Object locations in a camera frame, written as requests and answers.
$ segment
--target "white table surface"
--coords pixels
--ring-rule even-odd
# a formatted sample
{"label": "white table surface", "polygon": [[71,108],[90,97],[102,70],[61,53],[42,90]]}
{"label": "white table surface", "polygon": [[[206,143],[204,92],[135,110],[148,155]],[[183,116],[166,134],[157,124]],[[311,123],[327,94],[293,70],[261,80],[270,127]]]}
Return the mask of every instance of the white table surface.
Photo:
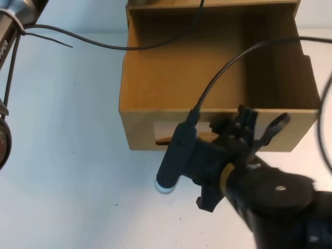
{"label": "white table surface", "polygon": [[[332,37],[332,30],[300,33]],[[51,36],[74,49],[34,37],[19,48],[7,119],[13,148],[0,171],[0,248],[255,248],[226,200],[213,214],[198,210],[200,188],[185,178],[171,195],[155,191],[163,152],[130,151],[118,114],[124,53]],[[88,37],[125,45],[127,35]],[[303,50],[321,92],[332,46],[303,43]],[[325,135],[332,149],[331,108],[329,101]],[[292,153],[260,156],[332,190],[313,128]]]}

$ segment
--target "light blue surface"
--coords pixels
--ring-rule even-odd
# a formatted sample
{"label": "light blue surface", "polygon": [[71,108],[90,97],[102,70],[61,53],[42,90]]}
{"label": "light blue surface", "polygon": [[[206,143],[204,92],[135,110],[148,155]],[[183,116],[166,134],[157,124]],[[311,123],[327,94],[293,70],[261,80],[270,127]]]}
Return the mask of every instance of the light blue surface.
{"label": "light blue surface", "polygon": [[[35,37],[19,47],[7,119],[13,148],[0,171],[0,248],[253,248],[228,202],[213,215],[198,210],[200,188],[185,178],[161,195],[154,183],[164,153],[128,149],[118,113],[124,52],[50,36],[74,49]],[[228,240],[238,233],[242,241]]]}
{"label": "light blue surface", "polygon": [[[127,0],[49,0],[38,23],[76,33],[125,32],[126,3]],[[331,9],[331,0],[302,0],[296,23],[301,28],[332,27]]]}

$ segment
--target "wire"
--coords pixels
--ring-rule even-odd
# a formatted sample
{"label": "wire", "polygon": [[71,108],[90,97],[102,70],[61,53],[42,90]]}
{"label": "wire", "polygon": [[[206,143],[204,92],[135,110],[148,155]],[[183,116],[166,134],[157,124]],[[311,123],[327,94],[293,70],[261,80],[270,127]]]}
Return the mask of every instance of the wire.
{"label": "wire", "polygon": [[323,137],[322,137],[324,105],[325,105],[325,102],[326,102],[326,97],[328,95],[328,92],[331,89],[331,85],[332,85],[332,73],[331,73],[330,78],[328,79],[328,82],[324,86],[322,101],[321,101],[321,105],[320,105],[319,111],[318,111],[317,139],[318,139],[318,145],[319,145],[323,160],[324,160],[326,166],[328,167],[328,169],[332,173],[332,164],[331,164],[331,162],[329,160],[329,157],[327,155],[326,148],[325,148],[324,143],[323,143]]}
{"label": "wire", "polygon": [[182,31],[181,33],[175,35],[174,37],[172,37],[169,40],[157,43],[157,44],[153,44],[153,45],[147,45],[147,46],[140,46],[140,47],[119,47],[119,46],[113,46],[113,45],[107,45],[107,44],[103,44],[103,43],[98,43],[97,41],[93,41],[90,39],[86,39],[82,36],[76,35],[72,32],[60,29],[58,27],[53,27],[53,26],[49,26],[49,25],[41,25],[41,24],[36,24],[36,25],[27,25],[24,28],[27,29],[35,29],[35,28],[39,28],[39,29],[48,29],[48,30],[53,30],[56,32],[60,32],[63,33],[65,35],[71,36],[73,38],[79,39],[83,42],[86,43],[90,43],[99,47],[103,47],[103,48],[109,48],[109,49],[115,49],[115,50],[125,50],[125,51],[130,51],[130,50],[146,50],[146,49],[153,49],[153,48],[158,48],[161,46],[165,46],[168,44],[171,44],[179,39],[181,39],[183,36],[186,36],[188,33],[190,33],[196,26],[196,23],[198,22],[201,14],[203,13],[203,7],[204,7],[204,0],[201,0],[200,6],[197,10],[197,13],[195,15],[195,17],[193,18],[191,25],[189,25],[188,27],[185,28],[184,31]]}
{"label": "wire", "polygon": [[16,41],[15,41],[14,48],[13,48],[12,55],[11,55],[10,68],[9,68],[6,91],[5,91],[5,97],[4,97],[5,106],[7,106],[7,104],[8,104],[9,92],[10,92],[10,87],[11,87],[11,80],[12,80],[12,76],[13,76],[13,73],[14,73],[15,61],[16,61],[17,51],[18,51],[18,48],[19,48],[20,39],[21,39],[21,34],[18,34],[16,36]]}
{"label": "wire", "polygon": [[[244,51],[243,53],[241,53],[240,55],[238,55],[237,57],[235,57],[234,59],[232,59],[231,61],[229,61],[214,77],[213,79],[210,81],[210,83],[208,84],[208,86],[206,87],[206,89],[204,90],[204,92],[202,93],[201,98],[198,100],[196,106],[194,107],[193,110],[199,111],[202,107],[202,104],[204,102],[204,100],[206,99],[208,93],[210,92],[210,90],[212,89],[212,87],[214,86],[214,84],[217,82],[217,80],[220,78],[220,76],[227,70],[229,69],[234,63],[236,63],[238,60],[240,60],[241,58],[243,58],[244,56],[246,56],[247,54],[257,51],[261,48],[266,48],[269,46],[273,46],[276,44],[283,44],[283,43],[294,43],[294,42],[299,42],[301,40],[306,40],[306,41],[310,41],[310,42],[319,42],[319,43],[328,43],[328,44],[332,44],[332,39],[324,39],[324,38],[315,38],[315,37],[306,37],[306,36],[300,36],[300,37],[293,37],[293,38],[280,38],[280,39],[274,39],[274,40],[270,40],[270,41],[263,41],[261,43],[258,43],[254,46],[252,46],[251,48],[249,48],[248,50]],[[328,82],[325,84],[324,90],[323,90],[323,95],[322,95],[322,100],[321,100],[321,104],[319,107],[319,112],[318,112],[318,121],[317,121],[317,140],[319,142],[319,149],[320,152],[322,154],[323,160],[326,164],[326,166],[328,167],[328,169],[330,170],[330,172],[332,173],[332,164],[329,160],[329,157],[327,155],[324,143],[323,143],[323,138],[322,138],[322,120],[323,120],[323,109],[324,109],[324,105],[326,102],[326,97],[327,94],[330,90],[332,86],[332,73],[331,76],[328,80]]]}
{"label": "wire", "polygon": [[283,43],[295,43],[299,42],[301,40],[307,40],[311,42],[319,42],[319,43],[329,43],[332,44],[332,39],[324,39],[324,38],[316,38],[316,37],[307,37],[307,36],[299,36],[299,37],[291,37],[291,38],[279,38],[274,40],[268,40],[268,41],[262,41],[261,43],[258,43],[251,48],[247,49],[246,51],[242,52],[240,55],[236,56],[234,59],[229,61],[209,82],[207,87],[205,88],[204,92],[202,93],[201,97],[198,99],[198,102],[196,104],[196,107],[200,109],[202,107],[202,104],[204,100],[206,99],[208,93],[214,86],[214,84],[217,82],[217,80],[220,78],[221,75],[224,74],[227,69],[229,69],[234,63],[236,63],[238,60],[246,56],[247,54],[250,54],[254,51],[257,51],[262,48],[266,48],[269,46],[277,45],[277,44],[283,44]]}

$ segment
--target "screw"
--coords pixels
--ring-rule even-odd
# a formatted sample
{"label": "screw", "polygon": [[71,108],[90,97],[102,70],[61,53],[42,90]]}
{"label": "screw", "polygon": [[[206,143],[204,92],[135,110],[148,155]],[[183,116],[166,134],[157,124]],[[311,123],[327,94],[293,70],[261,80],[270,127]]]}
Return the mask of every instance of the screw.
{"label": "screw", "polygon": [[276,187],[275,189],[276,189],[276,191],[284,191],[284,190],[286,190],[287,188],[286,188],[285,186],[278,186],[278,187]]}

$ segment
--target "open cardboard box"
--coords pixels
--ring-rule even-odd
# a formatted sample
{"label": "open cardboard box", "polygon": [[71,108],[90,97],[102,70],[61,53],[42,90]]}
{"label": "open cardboard box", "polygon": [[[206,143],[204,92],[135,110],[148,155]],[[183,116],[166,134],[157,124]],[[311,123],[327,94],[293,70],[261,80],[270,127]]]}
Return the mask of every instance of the open cardboard box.
{"label": "open cardboard box", "polygon": [[[155,44],[190,25],[200,0],[155,0],[128,6],[128,46]],[[205,0],[194,30],[151,50],[128,51],[123,61],[119,111],[131,149],[166,149],[213,76],[250,46],[298,36],[296,0]],[[320,98],[311,62],[300,43],[276,45],[248,55],[216,83],[203,104],[200,136],[212,140],[209,124],[234,117],[240,104],[259,111],[255,136],[278,115],[288,126],[264,151],[291,151],[316,120]]]}

